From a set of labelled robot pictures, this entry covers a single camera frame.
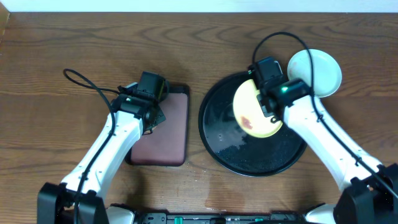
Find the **wooden table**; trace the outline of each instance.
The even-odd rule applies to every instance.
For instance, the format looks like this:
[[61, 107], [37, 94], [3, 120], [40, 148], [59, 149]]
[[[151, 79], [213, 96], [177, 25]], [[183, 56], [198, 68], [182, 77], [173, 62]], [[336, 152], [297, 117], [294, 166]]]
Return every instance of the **wooden table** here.
[[[199, 137], [206, 92], [245, 70], [256, 44], [280, 30], [337, 59], [343, 83], [323, 100], [326, 108], [365, 150], [386, 165], [397, 162], [396, 14], [14, 13], [0, 46], [0, 222], [34, 223], [41, 186], [59, 183], [102, 130], [102, 99], [66, 80], [64, 68], [108, 88], [137, 81], [143, 70], [191, 86], [184, 165], [123, 164], [106, 205], [266, 213], [336, 203], [337, 186], [310, 149], [283, 173], [252, 178], [217, 164]], [[285, 70], [299, 50], [278, 37], [259, 56], [274, 56]]]

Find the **wire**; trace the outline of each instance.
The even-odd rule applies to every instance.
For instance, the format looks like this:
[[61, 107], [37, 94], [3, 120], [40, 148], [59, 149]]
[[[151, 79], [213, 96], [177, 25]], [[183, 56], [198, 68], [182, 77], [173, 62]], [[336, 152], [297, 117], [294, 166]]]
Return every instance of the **wire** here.
[[[79, 83], [77, 81], [75, 81], [74, 79], [70, 78], [67, 75], [67, 72], [71, 72], [75, 75], [77, 75], [78, 77], [80, 77], [81, 79], [83, 79], [84, 81], [86, 81], [88, 84], [90, 84], [90, 86], [84, 85], [82, 83]], [[75, 195], [75, 208], [74, 208], [74, 223], [78, 224], [79, 223], [79, 200], [80, 200], [80, 194], [84, 185], [84, 182], [87, 178], [88, 173], [90, 172], [90, 168], [91, 166], [94, 164], [95, 160], [97, 159], [97, 157], [101, 154], [101, 151], [104, 149], [105, 145], [108, 143], [108, 141], [111, 139], [112, 135], [114, 134], [114, 130], [115, 130], [115, 117], [114, 117], [114, 112], [112, 110], [111, 104], [109, 103], [108, 99], [105, 97], [104, 93], [101, 91], [100, 88], [98, 88], [93, 82], [91, 82], [89, 79], [87, 79], [86, 77], [84, 77], [82, 74], [66, 68], [63, 70], [63, 75], [70, 81], [72, 81], [73, 83], [76, 83], [77, 85], [83, 86], [83, 87], [87, 87], [87, 88], [91, 88], [94, 89], [98, 92], [98, 94], [102, 97], [102, 99], [105, 101], [106, 106], [108, 106], [109, 109], [109, 113], [111, 114], [111, 119], [112, 119], [112, 127], [111, 130], [108, 134], [108, 137], [105, 139], [105, 141], [102, 143], [102, 145], [99, 147], [99, 149], [97, 150], [97, 152], [95, 153], [95, 155], [93, 156], [93, 158], [91, 159], [91, 161], [88, 163], [85, 171], [81, 174], [81, 179], [79, 181], [79, 185], [76, 191], [76, 195]]]
[[[75, 75], [77, 75], [77, 74], [76, 74], [77, 72], [74, 71], [74, 70], [72, 70], [72, 69], [67, 69], [67, 68], [66, 68], [66, 70], [67, 70], [68, 72], [72, 72], [72, 73], [74, 73]], [[70, 78], [69, 75], [66, 74], [65, 70], [63, 71], [63, 75], [64, 75], [69, 81], [73, 82], [74, 84], [77, 84], [77, 85], [80, 85], [80, 86], [82, 86], [82, 87], [86, 87], [86, 88], [89, 88], [89, 89], [92, 89], [92, 90], [95, 89], [95, 88], [92, 87], [92, 86], [82, 84], [82, 83], [80, 83], [80, 82], [78, 82], [78, 81], [76, 81], [76, 80]], [[120, 94], [120, 92], [118, 92], [118, 91], [116, 91], [116, 90], [111, 90], [111, 89], [107, 89], [107, 88], [97, 88], [97, 89], [99, 89], [99, 90], [101, 90], [101, 91], [108, 91], [108, 92], [111, 92], [111, 93], [116, 93], [117, 95]]]
[[398, 199], [398, 195], [397, 193], [394, 192], [394, 190], [386, 183], [386, 181], [384, 181], [376, 172], [373, 171], [373, 169], [371, 169], [364, 161], [362, 161], [362, 158], [360, 158], [359, 156], [357, 156], [334, 132], [333, 130], [331, 130], [331, 128], [326, 124], [325, 120], [323, 119], [323, 115], [319, 113], [317, 106], [315, 104], [315, 92], [314, 92], [314, 74], [313, 74], [313, 60], [312, 60], [312, 55], [310, 52], [310, 49], [308, 48], [308, 46], [305, 44], [305, 42], [300, 39], [299, 37], [297, 37], [294, 34], [291, 34], [289, 32], [276, 32], [273, 34], [268, 35], [267, 37], [265, 37], [264, 39], [262, 39], [259, 44], [257, 45], [257, 47], [254, 49], [253, 55], [252, 55], [252, 63], [256, 65], [257, 70], [261, 73], [261, 71], [258, 69], [258, 65], [256, 63], [256, 54], [257, 51], [259, 50], [259, 48], [261, 47], [261, 45], [268, 40], [269, 38], [276, 36], [276, 35], [287, 35], [289, 37], [293, 37], [295, 38], [297, 41], [299, 41], [304, 49], [308, 52], [308, 56], [310, 57], [310, 66], [311, 66], [311, 87], [310, 87], [310, 97], [311, 97], [311, 103], [314, 109], [315, 114], [318, 116], [318, 120], [324, 125], [324, 127], [329, 131], [329, 133], [336, 139], [336, 141], [338, 143], [341, 144], [341, 146], [343, 146], [343, 148], [348, 152], [348, 154], [350, 154], [355, 161], [358, 164], [361, 164], [361, 166], [363, 166], [369, 173], [371, 173], [372, 176], [374, 176], [374, 178], [381, 184], [383, 185], [383, 187], [385, 187], [387, 189], [387, 191], [389, 193], [391, 193], [396, 199]]

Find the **black plate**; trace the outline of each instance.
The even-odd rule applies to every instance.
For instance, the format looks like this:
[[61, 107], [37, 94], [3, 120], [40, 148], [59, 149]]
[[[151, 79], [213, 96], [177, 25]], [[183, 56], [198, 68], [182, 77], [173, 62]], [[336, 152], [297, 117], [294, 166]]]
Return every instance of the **black plate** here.
[[307, 144], [284, 124], [268, 138], [252, 137], [239, 127], [233, 98], [250, 78], [247, 72], [237, 73], [211, 88], [200, 106], [199, 133], [207, 151], [222, 166], [238, 174], [265, 177], [293, 165]]

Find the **white bowl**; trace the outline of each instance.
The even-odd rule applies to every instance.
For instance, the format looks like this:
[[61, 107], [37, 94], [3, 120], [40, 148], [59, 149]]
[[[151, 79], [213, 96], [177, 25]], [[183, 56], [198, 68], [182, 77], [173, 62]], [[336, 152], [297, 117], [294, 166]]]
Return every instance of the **white bowl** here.
[[[342, 73], [336, 60], [327, 53], [310, 49], [314, 67], [314, 92], [318, 97], [326, 97], [334, 94], [340, 87]], [[289, 80], [301, 78], [308, 86], [311, 86], [310, 57], [306, 50], [297, 52], [287, 66]]]

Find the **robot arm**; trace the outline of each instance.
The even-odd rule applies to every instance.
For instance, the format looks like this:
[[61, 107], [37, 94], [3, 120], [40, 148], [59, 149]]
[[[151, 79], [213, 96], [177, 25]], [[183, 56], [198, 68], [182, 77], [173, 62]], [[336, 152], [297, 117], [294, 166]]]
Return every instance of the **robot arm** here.
[[[382, 163], [365, 152], [328, 114], [318, 97], [315, 103], [323, 120], [332, 131], [375, 172], [378, 165]], [[357, 165], [352, 156], [341, 146], [341, 144], [329, 133], [324, 125], [318, 121], [314, 112], [311, 97], [304, 96], [293, 102], [292, 106], [286, 106], [283, 115], [284, 123], [293, 129], [311, 147], [315, 154], [324, 163], [340, 191], [351, 185], [351, 179], [357, 177], [363, 180], [371, 174], [361, 165]]]
[[[136, 118], [132, 113], [118, 111], [115, 113], [115, 119], [116, 129], [114, 134], [91, 166], [90, 173], [81, 191], [83, 194], [86, 194], [89, 190], [94, 190], [97, 196], [101, 197], [103, 200], [105, 200], [108, 188], [124, 157], [134, 143], [139, 140], [143, 132], [142, 119]], [[61, 181], [61, 183], [66, 184], [68, 190], [77, 191], [81, 173], [86, 169], [87, 164], [91, 161], [102, 142], [108, 137], [111, 126], [112, 119], [109, 114], [105, 127], [86, 156], [72, 172]]]
[[[310, 87], [300, 79], [288, 80], [272, 58], [262, 59], [249, 67], [254, 72], [254, 83], [260, 90], [257, 96], [264, 116], [271, 122], [283, 122], [312, 148], [332, 174], [342, 195], [337, 205], [323, 205], [307, 213], [307, 221], [315, 223], [398, 223], [398, 165], [384, 167], [376, 158], [359, 147], [325, 110], [319, 98], [314, 96], [315, 112]], [[342, 141], [350, 154], [326, 128]], [[380, 180], [357, 164], [356, 155], [368, 167], [384, 179]]]

